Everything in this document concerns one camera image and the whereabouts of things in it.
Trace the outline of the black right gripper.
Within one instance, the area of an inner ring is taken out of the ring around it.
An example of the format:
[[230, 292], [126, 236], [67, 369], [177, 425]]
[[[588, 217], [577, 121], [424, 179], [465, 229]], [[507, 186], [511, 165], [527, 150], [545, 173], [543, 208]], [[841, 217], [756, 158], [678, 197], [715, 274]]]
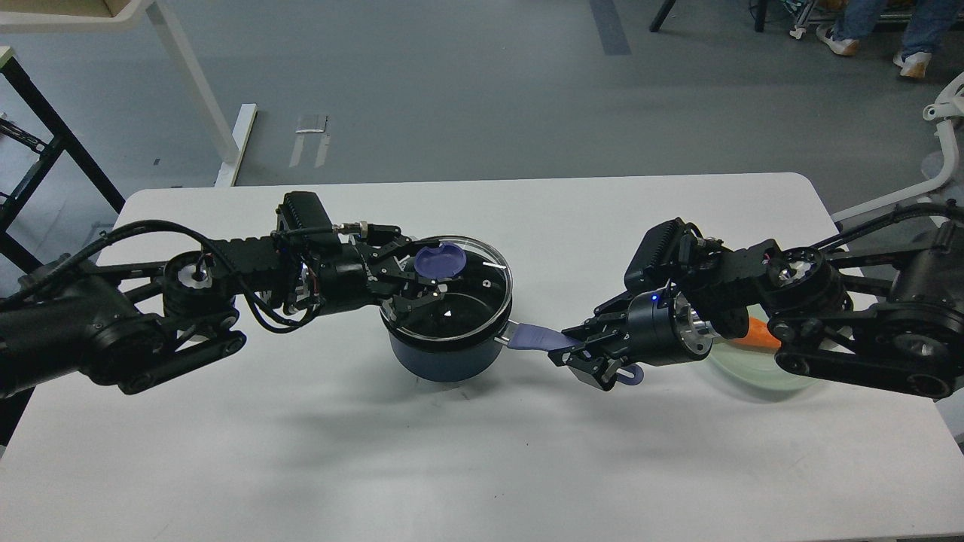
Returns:
[[552, 363], [602, 391], [640, 384], [637, 363], [663, 367], [702, 361], [713, 346], [709, 323], [678, 288], [617, 295], [562, 333], [575, 342], [548, 353]]

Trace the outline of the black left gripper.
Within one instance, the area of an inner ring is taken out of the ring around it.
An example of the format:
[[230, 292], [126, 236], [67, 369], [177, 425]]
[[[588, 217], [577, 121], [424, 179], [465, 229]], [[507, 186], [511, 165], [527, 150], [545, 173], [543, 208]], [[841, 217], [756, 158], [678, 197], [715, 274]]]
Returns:
[[342, 313], [379, 306], [390, 323], [444, 299], [454, 278], [454, 245], [441, 238], [399, 236], [376, 246], [337, 234], [304, 237], [319, 299], [317, 313]]

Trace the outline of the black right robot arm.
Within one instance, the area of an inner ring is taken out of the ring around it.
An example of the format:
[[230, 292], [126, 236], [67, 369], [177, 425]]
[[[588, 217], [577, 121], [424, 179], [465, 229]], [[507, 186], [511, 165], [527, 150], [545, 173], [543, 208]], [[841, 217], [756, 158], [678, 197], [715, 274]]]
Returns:
[[718, 339], [767, 315], [781, 370], [943, 399], [962, 388], [962, 209], [953, 200], [896, 206], [812, 245], [768, 238], [733, 250], [675, 218], [651, 227], [624, 292], [565, 329], [555, 366], [603, 391], [641, 364], [702, 361]]

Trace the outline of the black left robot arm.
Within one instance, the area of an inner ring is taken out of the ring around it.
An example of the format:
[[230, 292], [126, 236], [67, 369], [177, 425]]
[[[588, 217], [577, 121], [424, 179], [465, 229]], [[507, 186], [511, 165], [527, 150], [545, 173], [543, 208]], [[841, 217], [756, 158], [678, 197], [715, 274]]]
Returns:
[[20, 279], [2, 299], [2, 397], [70, 373], [138, 394], [237, 353], [236, 299], [263, 330], [386, 301], [441, 301], [465, 268], [440, 240], [395, 225], [331, 222], [317, 195], [287, 193], [267, 236], [214, 240], [165, 220], [117, 227]]

